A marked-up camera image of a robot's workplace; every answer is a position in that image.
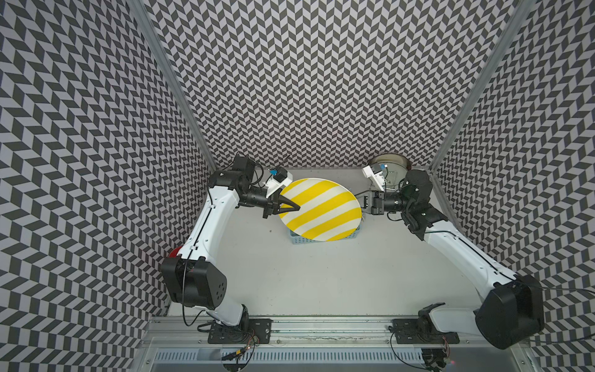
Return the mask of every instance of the plate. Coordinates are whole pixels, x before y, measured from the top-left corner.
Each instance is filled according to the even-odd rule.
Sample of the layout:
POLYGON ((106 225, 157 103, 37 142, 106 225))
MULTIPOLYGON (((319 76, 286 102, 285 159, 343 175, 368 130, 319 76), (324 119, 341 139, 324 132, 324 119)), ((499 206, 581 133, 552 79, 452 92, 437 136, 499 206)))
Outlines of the plate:
POLYGON ((300 206, 299 211, 280 214, 281 221, 306 239, 319 242, 343 239, 351 235, 362 220, 358 200, 351 191, 333 181, 296 180, 285 187, 281 195, 300 206))

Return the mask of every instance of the cable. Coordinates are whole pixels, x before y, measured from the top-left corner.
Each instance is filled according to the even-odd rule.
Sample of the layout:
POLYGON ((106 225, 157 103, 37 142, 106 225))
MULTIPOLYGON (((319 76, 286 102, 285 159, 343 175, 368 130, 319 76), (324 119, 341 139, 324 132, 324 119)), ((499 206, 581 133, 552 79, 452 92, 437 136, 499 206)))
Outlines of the cable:
POLYGON ((448 344, 446 337, 442 336, 442 339, 444 340, 444 353, 446 354, 446 358, 450 358, 450 345, 448 344))
POLYGON ((422 367, 416 367, 416 366, 414 366, 414 365, 410 365, 409 363, 407 363, 407 362, 406 362, 406 361, 404 361, 403 359, 399 358, 399 356, 397 355, 397 353, 395 353, 395 351, 394 351, 394 348, 393 348, 393 336, 394 336, 394 332, 393 332, 393 330, 392 330, 392 327, 389 327, 389 330, 392 332, 392 333, 390 334, 390 339, 389 339, 389 340, 390 340, 390 349, 393 351, 393 354, 394 354, 394 355, 397 357, 397 359, 398 359, 398 360, 400 360, 400 361, 401 361, 401 363, 403 363, 403 364, 406 364, 406 365, 408 365, 408 366, 410 366, 410 367, 412 367, 412 368, 416 368, 416 369, 418 369, 418 370, 430 371, 430 369, 428 369, 428 368, 425 368, 425 367, 424 367, 424 368, 422 368, 422 367))
POLYGON ((243 152, 241 152, 241 151, 238 151, 238 152, 236 152, 236 155, 233 157, 233 159, 232 159, 231 163, 227 164, 225 167, 223 167, 223 168, 221 168, 221 169, 219 169, 219 170, 226 170, 226 169, 228 169, 229 167, 231 167, 231 166, 233 165, 233 161, 236 159, 236 156, 238 156, 238 155, 240 155, 240 154, 241 154, 243 157, 246 157, 246 154, 244 154, 244 153, 243 153, 243 152))
POLYGON ((252 330, 252 336, 248 340, 248 344, 247 344, 247 346, 250 347, 250 341, 253 342, 253 344, 252 344, 252 352, 250 353, 250 356, 248 357, 248 360, 246 361, 246 363, 244 364, 244 366, 242 368, 240 368, 238 371, 241 371, 242 369, 244 369, 244 368, 246 368, 248 366, 248 363, 250 363, 250 360, 252 360, 252 356, 256 352, 256 341, 254 340, 254 337, 258 338, 257 336, 255 336, 254 330, 252 330))
POLYGON ((426 234, 433 234, 433 233, 448 233, 448 234, 451 234, 451 235, 452 235, 452 236, 454 236, 454 237, 458 237, 458 238, 459 238, 459 240, 460 240, 461 242, 463 242, 463 243, 464 243, 464 244, 465 244, 467 247, 471 248, 471 250, 472 250, 472 251, 474 251, 475 253, 477 253, 477 254, 478 254, 478 255, 479 255, 479 256, 480 256, 480 257, 481 257, 481 258, 482 258, 482 259, 483 259, 485 262, 487 262, 487 264, 488 264, 488 265, 489 265, 491 268, 493 268, 494 270, 498 271, 498 273, 499 273, 500 275, 502 275, 503 277, 505 277, 505 278, 509 279, 509 280, 510 280, 510 281, 512 281, 512 282, 516 282, 516 283, 518 283, 519 285, 524 285, 524 286, 526 286, 526 287, 532 287, 532 288, 537 288, 537 289, 569 290, 569 291, 573 291, 573 290, 575 290, 575 291, 577 291, 577 292, 583 291, 583 292, 589 292, 589 293, 592 293, 592 294, 594 294, 594 295, 595 295, 595 290, 586 289, 586 288, 561 288, 561 287, 544 287, 544 286, 534 286, 534 285, 531 285, 531 284, 526 284, 526 283, 524 283, 524 282, 521 282, 521 281, 520 281, 520 280, 518 280, 518 279, 513 279, 513 278, 511 278, 511 277, 508 277, 508 276, 506 276, 506 275, 502 274, 502 273, 500 272, 500 270, 498 270, 496 267, 494 267, 494 265, 492 265, 492 264, 491 264, 491 262, 487 260, 487 258, 485 258, 485 257, 484 257, 484 256, 483 256, 481 253, 479 253, 479 252, 478 252, 477 250, 475 250, 475 249, 474 249, 474 248, 473 248, 471 245, 469 245, 469 244, 468 244, 466 241, 464 241, 463 239, 461 239, 459 236, 457 236, 457 235, 456 235, 456 234, 454 234, 453 232, 450 232, 450 231, 447 231, 447 230, 440 230, 440 231, 426 231, 425 233, 426 233, 426 234))
POLYGON ((186 325, 186 327, 190 327, 192 324, 194 324, 194 322, 196 322, 196 318, 198 318, 197 315, 196 318, 194 318, 194 320, 192 321, 192 323, 188 324, 188 322, 186 321, 186 312, 184 311, 186 307, 184 305, 184 293, 186 290, 186 270, 188 270, 188 260, 190 259, 191 254, 192 250, 188 252, 188 257, 186 257, 186 262, 184 262, 184 275, 182 275, 182 320, 184 320, 184 324, 186 325))
POLYGON ((407 221, 411 223, 409 229, 417 232, 417 230, 419 230, 419 224, 417 223, 415 218, 413 218, 413 216, 411 216, 411 214, 409 213, 409 206, 411 206, 411 204, 413 204, 413 199, 410 199, 407 203, 407 206, 405 207, 405 216, 407 216, 407 221))
POLYGON ((577 291, 577 292, 589 292, 595 295, 595 290, 586 289, 586 288, 561 288, 561 287, 542 287, 542 286, 534 286, 532 284, 526 284, 525 282, 521 282, 518 279, 510 278, 502 273, 500 273, 503 277, 510 279, 513 282, 518 283, 519 285, 524 285, 525 287, 537 288, 537 289, 551 289, 551 290, 569 290, 569 291, 577 291))
POLYGON ((527 341, 537 342, 537 343, 567 343, 567 342, 585 341, 585 340, 593 339, 593 336, 595 336, 595 333, 586 335, 579 339, 570 339, 570 340, 562 340, 562 341, 540 341, 540 340, 535 340, 535 339, 527 339, 527 341))
POLYGON ((454 236, 454 237, 458 237, 458 238, 459 238, 459 240, 460 240, 461 242, 463 242, 463 243, 464 243, 464 244, 465 244, 467 247, 469 247, 469 248, 470 248, 472 251, 474 251, 476 254, 478 254, 478 255, 479 255, 479 257, 481 257, 481 258, 482 258, 482 259, 483 259, 485 262, 487 262, 487 264, 488 264, 488 265, 489 265, 489 266, 490 266, 492 269, 494 269, 494 270, 496 270, 496 271, 498 271, 498 272, 500 271, 500 270, 496 269, 496 268, 494 267, 494 265, 492 265, 492 264, 491 264, 491 262, 490 262, 490 261, 488 261, 488 259, 487 259, 486 257, 484 257, 484 255, 483 255, 483 254, 479 253, 479 252, 478 252, 477 250, 475 250, 475 249, 474 249, 474 248, 473 248, 471 245, 469 245, 469 244, 468 244, 466 241, 464 241, 463 239, 461 239, 461 237, 460 237, 460 236, 457 236, 457 235, 456 235, 456 234, 454 234, 453 232, 450 232, 450 231, 448 231, 448 230, 439 230, 439 231, 426 231, 425 233, 426 233, 426 234, 433 234, 433 233, 448 233, 448 234, 451 234, 451 235, 452 235, 452 236, 454 236))
POLYGON ((203 327, 206 327, 206 326, 212 326, 214 323, 215 323, 215 321, 214 321, 214 320, 209 320, 209 321, 208 321, 208 322, 206 322, 206 323, 202 323, 202 324, 200 324, 200 325, 196 326, 196 330, 197 330, 198 332, 202 332, 202 333, 209 333, 209 332, 211 331, 211 329, 202 329, 202 328, 203 328, 203 327))
POLYGON ((386 214, 386 218, 388 218, 389 220, 391 220, 391 221, 394 221, 394 222, 403 221, 403 219, 402 219, 402 218, 400 218, 400 219, 398 219, 398 220, 393 220, 392 218, 390 218, 390 217, 389 217, 389 214, 396 214, 396 213, 395 213, 395 212, 388 212, 388 213, 386 214))
MULTIPOLYGON (((210 191, 210 190, 207 188, 207 189, 206 189, 206 192, 209 194, 209 199, 211 200, 211 205, 215 205, 215 204, 213 203, 213 197, 211 196, 211 191, 210 191)), ((196 245, 196 242, 198 242, 198 238, 199 238, 199 237, 201 236, 201 234, 202 234, 202 229, 204 229, 204 228, 205 228, 206 222, 209 220, 209 216, 211 215, 211 211, 213 210, 213 208, 211 208, 211 205, 209 206, 209 211, 208 211, 208 213, 206 214, 206 217, 205 217, 205 222, 202 224, 202 226, 201 226, 201 230, 198 232, 198 235, 196 235, 196 239, 194 240, 194 244, 193 244, 193 245, 196 245)))
POLYGON ((256 184, 258 184, 262 180, 262 177, 264 176, 264 168, 262 168, 262 164, 260 164, 258 162, 258 163, 256 163, 256 165, 258 165, 258 167, 260 167, 260 169, 261 169, 261 176, 258 177, 258 179, 256 181, 252 182, 250 185, 256 185, 256 184))

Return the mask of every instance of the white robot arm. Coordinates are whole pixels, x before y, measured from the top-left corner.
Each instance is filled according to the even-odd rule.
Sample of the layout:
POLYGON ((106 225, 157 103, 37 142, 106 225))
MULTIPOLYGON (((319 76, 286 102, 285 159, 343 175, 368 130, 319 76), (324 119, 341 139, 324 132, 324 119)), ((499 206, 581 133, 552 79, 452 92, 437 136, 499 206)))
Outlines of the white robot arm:
POLYGON ((218 170, 209 178, 205 206, 188 240, 161 264, 165 285, 174 302, 202 308, 219 324, 245 330, 248 311, 226 296, 227 279, 216 268, 217 251, 231 213, 240 205, 263 208, 262 216, 299 210, 299 206, 280 195, 292 182, 291 173, 282 167, 271 170, 265 186, 250 183, 255 162, 236 156, 231 170, 218 170), (281 208, 282 204, 291 207, 281 208))
MULTIPOLYGON (((298 205, 280 195, 281 188, 292 181, 290 173, 277 167, 260 187, 250 184, 254 169, 252 160, 236 157, 231 170, 218 170, 209 178, 208 199, 192 233, 176 257, 166 258, 161 265, 172 301, 201 307, 218 324, 242 330, 247 328, 248 311, 226 296, 227 279, 215 266, 231 213, 239 205, 263 208, 264 218, 299 210, 298 205)), ((370 176, 376 179, 378 172, 370 176)), ((356 195, 363 198, 363 212, 401 212, 409 231, 451 260, 482 299, 479 309, 432 304, 419 311, 416 332, 482 335, 495 347, 505 349, 542 330, 543 300, 538 281, 517 275, 467 239, 429 203, 431 190, 427 173, 411 170, 396 191, 369 190, 356 195)))
MULTIPOLYGON (((376 176, 374 173, 370 179, 374 181, 376 176)), ((480 335, 500 349, 543 330, 539 282, 519 276, 467 239, 429 203, 431 191, 428 174, 410 170, 396 191, 369 190, 356 195, 363 199, 362 210, 369 214, 400 212, 409 231, 444 254, 471 281, 482 300, 479 309, 432 304, 419 311, 418 330, 480 335)))

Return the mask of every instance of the metal frame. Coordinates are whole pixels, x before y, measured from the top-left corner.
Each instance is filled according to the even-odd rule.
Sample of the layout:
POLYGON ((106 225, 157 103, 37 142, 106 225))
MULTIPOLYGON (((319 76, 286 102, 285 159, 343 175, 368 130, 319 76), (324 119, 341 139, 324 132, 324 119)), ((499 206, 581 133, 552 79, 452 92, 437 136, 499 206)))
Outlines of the metal frame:
POLYGON ((440 183, 440 179, 430 170, 427 170, 427 173, 430 175, 430 181, 432 182, 433 191, 436 194, 436 199, 438 199, 438 204, 440 208, 442 208, 442 213, 449 219, 450 222, 455 225, 457 230, 462 233, 465 233, 463 226, 459 222, 459 219, 455 213, 455 210, 452 208, 448 197, 446 196, 446 192, 442 188, 442 184, 440 183))
MULTIPOLYGON (((359 317, 292 317, 258 316, 273 320, 271 342, 259 346, 260 350, 275 349, 280 352, 308 348, 312 351, 338 350, 345 352, 357 349, 390 350, 388 326, 395 318, 416 316, 359 316, 359 317)), ((209 317, 199 317, 195 324, 206 323, 209 317)), ((493 348, 483 337, 459 334, 461 342, 451 345, 456 348, 493 348)), ((441 345, 399 345, 393 339, 397 352, 417 351, 421 348, 440 348, 441 345)), ((154 317, 149 321, 145 338, 141 341, 130 366, 131 372, 150 372, 159 349, 172 348, 222 348, 209 344, 208 334, 199 333, 194 327, 186 327, 181 317, 154 317)), ((521 372, 540 372, 533 351, 528 345, 514 345, 509 349, 521 372)))
POLYGON ((469 119, 469 117, 471 116, 473 108, 480 100, 481 95, 486 89, 492 76, 498 69, 500 62, 502 62, 502 59, 504 59, 504 56, 506 55, 508 48, 512 44, 512 41, 514 40, 516 34, 518 34, 523 23, 529 16, 529 13, 531 12, 531 9, 533 8, 533 5, 535 5, 535 3, 536 0, 519 0, 519 4, 515 8, 514 13, 511 16, 511 19, 506 23, 505 28, 502 31, 502 34, 496 41, 496 46, 489 55, 486 65, 484 66, 484 68, 481 69, 480 75, 477 77, 475 85, 473 85, 473 87, 469 91, 469 95, 463 103, 463 106, 461 107, 459 114, 456 116, 455 121, 453 122, 449 132, 444 138, 444 141, 442 141, 442 143, 440 144, 440 147, 436 152, 436 156, 429 165, 430 169, 437 169, 440 163, 444 160, 444 158, 450 151, 450 148, 452 147, 459 133, 463 129, 463 126, 467 122, 467 119, 469 119))
POLYGON ((168 60, 165 51, 163 49, 163 45, 161 41, 157 38, 155 34, 155 29, 149 19, 149 16, 146 12, 146 5, 143 0, 126 0, 131 13, 134 15, 134 19, 139 26, 140 32, 142 32, 143 36, 147 44, 149 45, 149 49, 153 52, 153 56, 155 57, 155 62, 157 67, 163 73, 163 77, 165 81, 169 85, 171 93, 174 95, 174 99, 178 103, 180 107, 180 111, 184 118, 186 119, 186 123, 188 124, 188 128, 194 135, 194 138, 198 144, 198 148, 201 150, 202 156, 205 158, 206 164, 209 166, 211 170, 216 170, 217 166, 215 165, 215 160, 211 154, 211 150, 209 146, 206 144, 205 138, 202 136, 201 127, 192 113, 192 109, 190 109, 190 104, 186 99, 186 95, 182 91, 182 86, 178 81, 176 74, 171 66, 170 61, 168 60))

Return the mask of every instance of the black and white patterned backdrop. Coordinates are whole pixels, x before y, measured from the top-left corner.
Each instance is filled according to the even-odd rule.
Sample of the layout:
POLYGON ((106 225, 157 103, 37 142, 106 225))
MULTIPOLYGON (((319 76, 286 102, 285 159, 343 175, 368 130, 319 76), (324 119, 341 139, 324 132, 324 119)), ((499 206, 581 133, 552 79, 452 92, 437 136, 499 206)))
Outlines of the black and white patterned backdrop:
POLYGON ((0 12, 0 370, 126 368, 206 165, 123 0, 0 12))
MULTIPOLYGON (((546 286, 595 284, 594 12, 535 5, 439 169, 466 232, 546 286)), ((595 332, 595 296, 545 298, 539 339, 595 332)), ((532 345, 547 371, 595 370, 595 340, 532 345)))
POLYGON ((145 0, 215 161, 430 162, 517 0, 145 0))

